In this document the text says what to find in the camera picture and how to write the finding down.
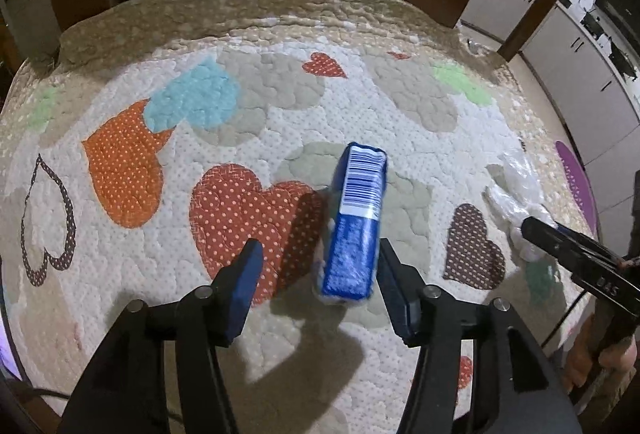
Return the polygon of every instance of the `plastic wrapper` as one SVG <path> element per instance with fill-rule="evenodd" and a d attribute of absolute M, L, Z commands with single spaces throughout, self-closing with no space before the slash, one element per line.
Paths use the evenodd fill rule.
<path fill-rule="evenodd" d="M 522 221 L 529 216 L 538 218 L 556 227 L 551 214 L 543 207 L 545 196 L 531 160 L 521 149 L 510 150 L 502 155 L 504 178 L 509 189 L 505 192 L 496 183 L 485 190 L 485 195 L 494 211 L 509 223 L 509 236 L 521 259 L 536 262 L 547 254 L 522 237 Z"/>
<path fill-rule="evenodd" d="M 324 303 L 371 296 L 378 264 L 386 153 L 350 143 L 328 191 L 328 220 L 314 259 L 314 291 Z"/>

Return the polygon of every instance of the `clear plastic bag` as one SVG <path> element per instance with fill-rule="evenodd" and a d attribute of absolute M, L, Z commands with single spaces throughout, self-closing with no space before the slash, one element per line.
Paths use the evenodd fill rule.
<path fill-rule="evenodd" d="M 533 216 L 550 226 L 555 227 L 556 222 L 542 205 L 545 195 L 538 174 L 524 151 L 507 151 L 502 155 L 502 161 L 509 192 L 494 182 L 486 188 L 485 195 L 494 211 L 510 224 L 511 242 L 520 258 L 527 262 L 539 261 L 546 253 L 522 237 L 522 221 Z"/>

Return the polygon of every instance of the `hand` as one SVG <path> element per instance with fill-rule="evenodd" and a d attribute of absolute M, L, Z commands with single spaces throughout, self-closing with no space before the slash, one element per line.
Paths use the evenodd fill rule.
<path fill-rule="evenodd" d="M 562 385 L 567 392 L 571 392 L 575 385 L 582 387 L 593 366 L 593 359 L 587 348 L 587 340 L 591 333 L 592 324 L 593 315 L 583 324 L 580 333 L 575 339 L 574 346 L 567 355 L 564 373 L 562 374 Z M 635 338 L 627 337 L 615 346 L 603 350 L 598 357 L 598 363 L 603 368 L 613 371 L 610 378 L 613 377 L 614 381 L 612 383 L 615 385 L 631 370 L 637 357 L 638 348 L 636 347 Z"/>

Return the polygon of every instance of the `blue package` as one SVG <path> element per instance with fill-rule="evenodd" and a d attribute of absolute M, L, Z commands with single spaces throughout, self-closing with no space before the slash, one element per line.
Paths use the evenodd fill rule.
<path fill-rule="evenodd" d="M 316 255 L 316 293 L 327 303 L 371 296 L 378 263 L 386 153 L 351 142 L 334 173 L 329 223 Z"/>

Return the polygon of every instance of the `red polka dot heart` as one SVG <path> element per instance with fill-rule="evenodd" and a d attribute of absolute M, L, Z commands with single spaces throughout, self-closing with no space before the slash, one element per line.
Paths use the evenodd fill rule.
<path fill-rule="evenodd" d="M 262 243 L 256 305 L 308 273 L 323 215 L 322 197 L 308 185 L 287 181 L 262 190 L 251 170 L 228 163 L 209 169 L 195 186 L 189 220 L 211 278 L 231 264 L 247 239 Z"/>

